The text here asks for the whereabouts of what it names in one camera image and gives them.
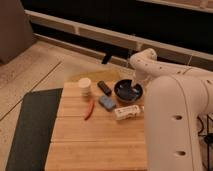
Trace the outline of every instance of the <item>bowl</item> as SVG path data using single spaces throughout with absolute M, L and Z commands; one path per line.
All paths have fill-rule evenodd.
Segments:
M 121 102 L 134 103 L 143 95 L 143 88 L 139 84 L 132 86 L 132 80 L 124 79 L 115 84 L 114 92 Z

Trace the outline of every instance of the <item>gray floor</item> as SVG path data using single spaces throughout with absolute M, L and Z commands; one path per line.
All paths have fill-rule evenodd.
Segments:
M 0 171 L 5 170 L 22 98 L 26 92 L 63 87 L 72 75 L 117 68 L 123 78 L 133 71 L 38 41 L 6 65 L 0 65 Z

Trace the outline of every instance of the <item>paper cup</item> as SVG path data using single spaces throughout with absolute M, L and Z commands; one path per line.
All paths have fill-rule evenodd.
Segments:
M 78 81 L 82 96 L 89 96 L 91 92 L 91 80 L 89 78 L 81 78 Z

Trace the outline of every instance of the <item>black cable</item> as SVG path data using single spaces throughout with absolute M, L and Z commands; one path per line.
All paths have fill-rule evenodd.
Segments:
M 201 133 L 202 133 L 202 132 L 204 131 L 204 129 L 205 129 L 204 123 L 203 123 L 202 119 L 201 119 L 199 116 L 197 117 L 197 119 L 198 119 L 198 121 L 199 121 L 200 124 L 201 124 L 201 129 L 200 129 L 200 131 L 198 131 L 198 136 L 202 136 Z

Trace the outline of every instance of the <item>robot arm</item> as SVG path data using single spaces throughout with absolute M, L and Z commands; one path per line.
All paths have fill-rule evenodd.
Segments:
M 148 74 L 153 77 L 169 74 L 192 76 L 212 75 L 212 72 L 197 67 L 159 62 L 157 61 L 155 50 L 151 48 L 132 55 L 130 64 L 135 69 L 135 77 L 139 83 L 145 80 Z
M 202 171 L 196 118 L 213 112 L 212 72 L 154 61 L 153 52 L 130 59 L 138 75 L 164 75 L 148 85 L 145 96 L 148 170 Z

